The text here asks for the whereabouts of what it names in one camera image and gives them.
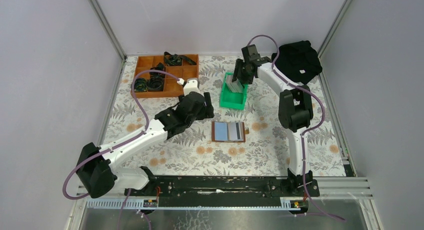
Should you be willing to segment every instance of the black bag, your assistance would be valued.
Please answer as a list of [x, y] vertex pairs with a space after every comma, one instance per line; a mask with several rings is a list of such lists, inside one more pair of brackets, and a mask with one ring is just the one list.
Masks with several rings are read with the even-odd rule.
[[309, 41], [280, 46], [275, 66], [290, 80], [302, 82], [305, 85], [323, 71], [318, 54]]

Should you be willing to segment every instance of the green box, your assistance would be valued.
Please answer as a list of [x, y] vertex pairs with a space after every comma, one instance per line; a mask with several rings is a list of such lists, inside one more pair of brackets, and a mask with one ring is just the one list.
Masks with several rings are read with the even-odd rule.
[[222, 85], [221, 98], [219, 100], [219, 106], [233, 108], [237, 110], [244, 110], [246, 98], [248, 96], [248, 85], [244, 85], [243, 93], [233, 93], [230, 91], [226, 84], [227, 76], [232, 73], [227, 72], [224, 77], [224, 83]]

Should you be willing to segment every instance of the floral tablecloth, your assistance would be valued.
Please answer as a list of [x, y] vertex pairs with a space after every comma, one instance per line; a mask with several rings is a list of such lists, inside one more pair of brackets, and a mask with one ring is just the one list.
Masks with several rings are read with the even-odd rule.
[[[145, 125], [141, 110], [130, 95], [137, 57], [128, 57], [104, 142], [121, 138]], [[221, 108], [219, 99], [225, 72], [234, 70], [237, 57], [204, 56], [199, 58], [202, 92], [210, 92], [215, 118], [196, 121], [183, 134], [149, 149], [141, 150], [124, 163], [125, 167], [148, 166], [154, 174], [167, 175], [249, 175], [287, 176], [289, 147], [278, 120], [278, 97], [261, 80], [249, 86], [244, 111]], [[324, 101], [317, 78], [310, 89]], [[174, 105], [177, 98], [140, 99], [150, 119]], [[313, 99], [315, 125], [321, 108]], [[249, 128], [245, 143], [211, 142], [212, 121], [242, 121]], [[310, 166], [315, 176], [345, 176], [339, 148], [329, 118], [309, 134]]]

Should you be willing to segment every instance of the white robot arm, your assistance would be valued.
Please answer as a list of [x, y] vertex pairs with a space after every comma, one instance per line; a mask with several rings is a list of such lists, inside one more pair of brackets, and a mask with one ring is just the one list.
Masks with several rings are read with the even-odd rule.
[[[180, 79], [178, 83], [182, 85], [184, 80]], [[188, 79], [183, 92], [176, 106], [156, 114], [144, 134], [144, 129], [139, 129], [108, 144], [96, 147], [89, 143], [82, 149], [78, 164], [100, 151], [110, 149], [76, 172], [92, 198], [100, 197], [112, 189], [142, 189], [149, 182], [146, 172], [141, 168], [123, 168], [122, 163], [137, 152], [184, 132], [195, 120], [214, 117], [211, 97], [208, 92], [203, 96], [200, 94], [197, 79]]]
[[[281, 92], [284, 90], [294, 90], [293, 87], [289, 86], [287, 83], [284, 83], [280, 78], [278, 78], [271, 68], [271, 63], [262, 64], [257, 71], [257, 76], [259, 79], [267, 83], [274, 92], [280, 96]], [[288, 79], [288, 81], [294, 85], [297, 83]], [[302, 144], [301, 144], [301, 133], [306, 130], [306, 126], [297, 128], [296, 132], [293, 132], [289, 128], [285, 128], [284, 131], [288, 139], [288, 148], [290, 153], [290, 164], [288, 169], [294, 175], [302, 175], [303, 161], [302, 161]], [[308, 142], [308, 133], [304, 135], [305, 142]], [[310, 166], [308, 163], [308, 145], [305, 145], [306, 152], [306, 169], [305, 172], [309, 172]]]
[[[302, 187], [303, 161], [305, 161], [306, 184], [311, 183], [313, 176], [308, 162], [308, 145], [304, 146], [305, 158], [303, 158], [301, 137], [314, 116], [312, 100], [309, 94], [292, 85], [310, 91], [309, 87], [300, 86], [290, 79], [283, 81], [277, 76], [277, 74], [281, 76], [282, 73], [276, 67], [272, 69], [271, 60], [268, 57], [261, 57], [255, 45], [248, 45], [242, 48], [241, 52], [244, 60], [237, 59], [232, 80], [239, 80], [242, 84], [252, 84], [254, 77], [259, 78], [279, 96], [278, 119], [286, 132], [290, 153], [288, 178], [292, 182], [292, 188]], [[308, 142], [308, 133], [305, 133], [303, 137], [304, 141]]]

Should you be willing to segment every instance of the white wall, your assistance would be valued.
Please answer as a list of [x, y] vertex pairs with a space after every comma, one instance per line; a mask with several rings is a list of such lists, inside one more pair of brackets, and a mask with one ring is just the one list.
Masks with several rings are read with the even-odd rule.
[[63, 229], [120, 59], [87, 0], [0, 0], [0, 22], [0, 229]]
[[[125, 53], [241, 54], [255, 35], [318, 49], [344, 0], [98, 0]], [[262, 53], [269, 40], [254, 42]]]
[[423, 0], [354, 0], [322, 58], [385, 229], [422, 229]]

